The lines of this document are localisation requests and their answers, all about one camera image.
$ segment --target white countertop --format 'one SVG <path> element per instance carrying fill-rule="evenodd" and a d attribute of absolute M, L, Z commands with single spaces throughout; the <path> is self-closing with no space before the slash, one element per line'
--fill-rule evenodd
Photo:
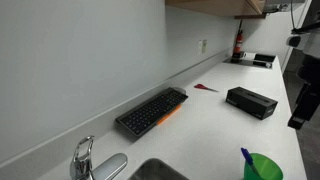
<path fill-rule="evenodd" d="M 214 93 L 193 88 L 202 83 Z M 279 103 L 274 114 L 260 121 L 225 102 L 229 89 L 241 86 Z M 116 130 L 93 145 L 93 166 L 123 152 L 128 164 L 115 180 L 129 178 L 144 161 L 158 158 L 194 180 L 242 179 L 240 148 L 264 154 L 282 169 L 284 179 L 304 180 L 305 169 L 294 129 L 278 59 L 273 70 L 220 63 L 186 87 L 189 98 L 180 110 L 137 141 Z M 40 179 L 70 179 L 70 159 Z"/>

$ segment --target electrical outlet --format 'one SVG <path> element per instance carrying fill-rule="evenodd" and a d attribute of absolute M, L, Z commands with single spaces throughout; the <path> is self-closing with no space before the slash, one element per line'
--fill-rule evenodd
<path fill-rule="evenodd" d="M 204 54 L 207 51 L 207 40 L 203 40 L 202 42 L 202 54 Z"/>
<path fill-rule="evenodd" d="M 198 42 L 198 55 L 202 54 L 202 48 L 203 48 L 203 41 Z"/>

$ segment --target green cup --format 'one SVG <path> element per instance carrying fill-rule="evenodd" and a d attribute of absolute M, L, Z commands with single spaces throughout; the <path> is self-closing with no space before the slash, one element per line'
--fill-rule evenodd
<path fill-rule="evenodd" d="M 254 166 L 259 172 L 260 176 L 256 175 L 250 168 L 249 164 L 246 162 L 244 167 L 244 180 L 282 180 L 283 173 L 280 167 L 273 162 L 268 157 L 252 153 L 250 154 Z"/>

